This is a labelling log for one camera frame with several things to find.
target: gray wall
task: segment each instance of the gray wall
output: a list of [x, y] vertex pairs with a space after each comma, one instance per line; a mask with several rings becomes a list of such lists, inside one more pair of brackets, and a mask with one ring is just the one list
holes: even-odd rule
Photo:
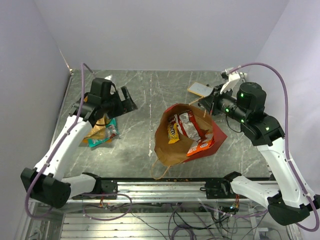
[[0, 234], [16, 239], [20, 180], [48, 150], [69, 70], [36, 4], [0, 1]]
[[288, 0], [35, 0], [71, 68], [223, 70], [258, 56]]
[[[270, 64], [283, 76], [289, 97], [289, 146], [304, 178], [320, 194], [320, 2], [290, 0], [257, 61]], [[250, 81], [267, 92], [266, 112], [284, 123], [284, 94], [277, 77], [260, 66], [249, 71]], [[305, 226], [314, 227], [311, 215]], [[305, 233], [306, 240], [319, 239]]]

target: bag handle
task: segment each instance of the bag handle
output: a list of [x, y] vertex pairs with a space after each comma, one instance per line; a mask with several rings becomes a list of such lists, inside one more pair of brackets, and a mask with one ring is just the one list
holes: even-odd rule
[[154, 167], [155, 167], [155, 165], [156, 165], [156, 163], [157, 163], [158, 161], [159, 161], [159, 159], [157, 158], [157, 159], [155, 160], [155, 162], [152, 164], [151, 168], [150, 168], [150, 175], [151, 175], [151, 177], [152, 177], [154, 180], [160, 180], [160, 179], [162, 179], [162, 178], [166, 175], [166, 173], [168, 172], [169, 168], [171, 168], [171, 166], [168, 166], [168, 167], [166, 168], [166, 170], [164, 171], [164, 173], [162, 174], [162, 176], [160, 176], [160, 177], [155, 177], [155, 176], [154, 176]]

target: marble table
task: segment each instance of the marble table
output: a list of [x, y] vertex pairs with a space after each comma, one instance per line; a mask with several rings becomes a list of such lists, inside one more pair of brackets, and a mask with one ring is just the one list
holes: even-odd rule
[[[93, 77], [88, 71], [85, 74], [85, 90], [88, 92]], [[175, 103], [190, 103], [197, 99], [198, 96], [187, 92], [193, 82], [212, 87], [223, 82], [219, 72], [215, 71], [100, 70], [96, 75], [100, 78], [113, 75], [117, 88], [128, 88], [138, 110], [116, 119], [120, 134], [111, 143], [94, 148], [82, 143], [68, 162], [65, 177], [90, 172], [101, 177], [149, 178], [150, 167], [157, 159], [154, 134], [165, 109]], [[73, 70], [54, 138], [62, 130], [72, 104], [80, 95], [81, 72]], [[218, 152], [176, 165], [165, 177], [223, 177], [233, 171], [246, 177], [269, 177], [265, 159], [243, 133], [230, 130], [224, 116], [213, 116], [213, 119], [228, 136]], [[232, 119], [229, 123], [233, 129], [240, 129], [239, 123]], [[165, 169], [158, 163], [154, 168], [155, 176], [160, 176]]]

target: teal package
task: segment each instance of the teal package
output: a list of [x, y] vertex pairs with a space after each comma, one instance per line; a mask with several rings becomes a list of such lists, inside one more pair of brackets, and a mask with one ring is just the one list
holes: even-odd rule
[[105, 143], [110, 138], [113, 138], [114, 136], [119, 134], [115, 118], [112, 118], [110, 123], [105, 126], [105, 134], [108, 136], [105, 139], [88, 139], [89, 147], [92, 148], [99, 144]]

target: robotic arm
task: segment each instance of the robotic arm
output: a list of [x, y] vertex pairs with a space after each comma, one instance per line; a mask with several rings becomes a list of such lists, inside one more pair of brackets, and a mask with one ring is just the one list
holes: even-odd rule
[[[83, 173], [76, 177], [63, 177], [66, 171], [66, 163], [84, 137], [104, 114], [107, 114], [111, 119], [138, 109], [125, 86], [121, 87], [124, 100], [121, 100], [117, 90], [112, 93], [112, 87], [116, 89], [112, 81], [104, 78], [95, 78], [92, 81], [90, 92], [85, 94], [87, 101], [82, 105], [80, 116], [74, 128], [67, 132], [76, 120], [76, 115], [81, 105], [80, 100], [73, 105], [63, 130], [45, 156], [33, 169], [25, 168], [22, 171], [20, 177], [27, 191], [40, 169], [47, 165], [32, 189], [31, 198], [58, 209], [69, 198], [79, 194], [101, 193], [101, 181], [94, 174]], [[67, 136], [63, 141], [63, 145], [59, 147], [59, 142], [66, 133]], [[47, 164], [48, 157], [55, 150], [53, 159], [50, 164]]]
[[199, 104], [212, 115], [225, 114], [240, 123], [241, 132], [263, 155], [280, 188], [267, 188], [250, 181], [238, 172], [232, 172], [224, 177], [222, 187], [225, 193], [240, 194], [261, 204], [281, 225], [304, 220], [310, 215], [312, 208], [288, 161], [294, 165], [317, 209], [320, 198], [308, 186], [294, 159], [286, 158], [285, 133], [279, 122], [264, 112], [266, 92], [257, 83], [244, 82], [240, 85], [236, 98], [233, 98], [232, 88], [240, 79], [239, 74], [235, 72], [227, 76], [223, 72], [221, 75], [228, 79], [228, 82], [214, 87], [211, 95], [200, 99]]

